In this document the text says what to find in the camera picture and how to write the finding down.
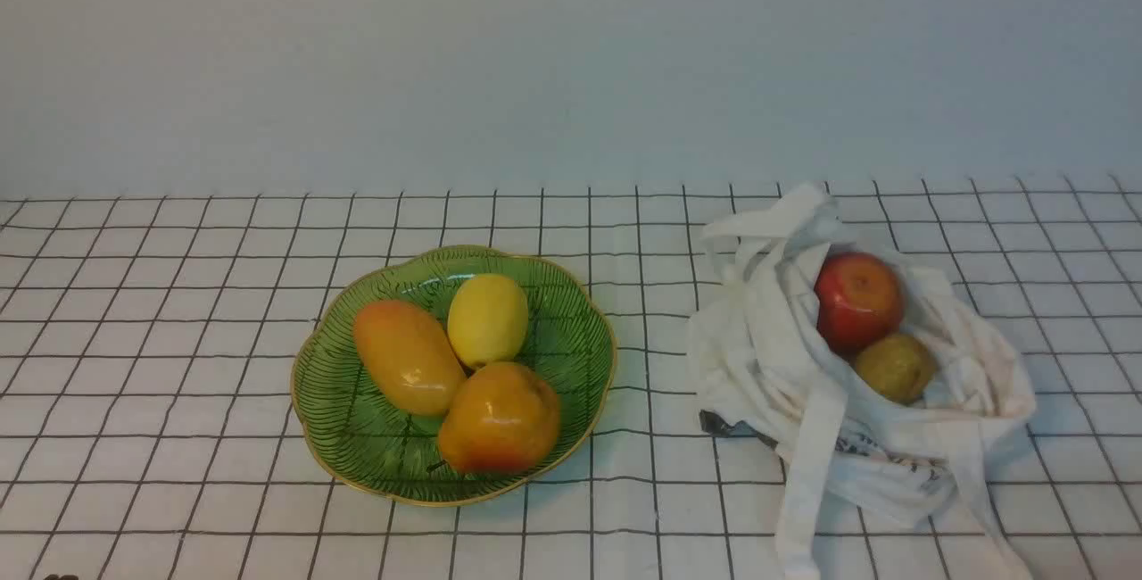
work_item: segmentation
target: red apple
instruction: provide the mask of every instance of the red apple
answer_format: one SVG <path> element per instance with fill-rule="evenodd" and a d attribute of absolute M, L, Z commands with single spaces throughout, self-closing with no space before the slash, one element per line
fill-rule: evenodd
<path fill-rule="evenodd" d="M 829 256 L 813 288 L 821 301 L 817 330 L 842 357 L 852 357 L 896 331 L 904 319 L 900 280 L 864 251 Z"/>

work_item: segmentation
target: white cloth bag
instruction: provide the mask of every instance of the white cloth bag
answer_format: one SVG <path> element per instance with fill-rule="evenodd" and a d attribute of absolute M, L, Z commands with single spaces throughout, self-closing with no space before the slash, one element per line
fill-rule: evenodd
<path fill-rule="evenodd" d="M 726 237 L 740 237 L 731 264 L 713 250 Z M 811 547 L 826 490 L 914 525 L 956 488 L 999 551 L 982 556 L 998 561 L 988 577 L 1030 579 L 991 511 L 983 459 L 1035 412 L 1035 394 L 1016 349 L 955 297 L 946 275 L 856 239 L 833 199 L 807 185 L 767 210 L 710 223 L 702 243 L 724 288 L 687 323 L 690 368 L 702 410 L 747 422 L 789 462 L 774 539 L 786 579 L 820 578 Z M 940 364 L 923 402 L 885 400 L 817 332 L 813 284 L 830 250 L 869 251 L 901 279 L 902 329 Z"/>

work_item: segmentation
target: orange mango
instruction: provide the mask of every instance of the orange mango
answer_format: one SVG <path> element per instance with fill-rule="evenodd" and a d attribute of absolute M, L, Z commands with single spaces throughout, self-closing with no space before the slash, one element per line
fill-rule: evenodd
<path fill-rule="evenodd" d="M 353 322 L 357 355 L 373 384 L 397 409 L 443 416 L 464 384 L 440 321 L 404 300 L 377 300 Z"/>

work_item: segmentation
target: orange pear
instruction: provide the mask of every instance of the orange pear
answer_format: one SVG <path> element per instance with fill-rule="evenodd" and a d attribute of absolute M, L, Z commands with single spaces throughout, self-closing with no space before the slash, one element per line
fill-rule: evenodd
<path fill-rule="evenodd" d="M 560 398 L 547 381 L 515 362 L 492 362 L 452 398 L 436 436 L 457 473 L 523 473 L 542 461 L 560 435 Z"/>

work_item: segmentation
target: lemon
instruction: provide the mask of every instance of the lemon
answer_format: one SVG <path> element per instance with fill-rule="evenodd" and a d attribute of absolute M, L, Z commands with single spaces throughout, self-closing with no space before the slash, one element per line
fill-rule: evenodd
<path fill-rule="evenodd" d="M 452 299 L 448 339 L 460 362 L 478 369 L 514 359 L 528 335 L 528 297 L 505 275 L 474 275 Z"/>

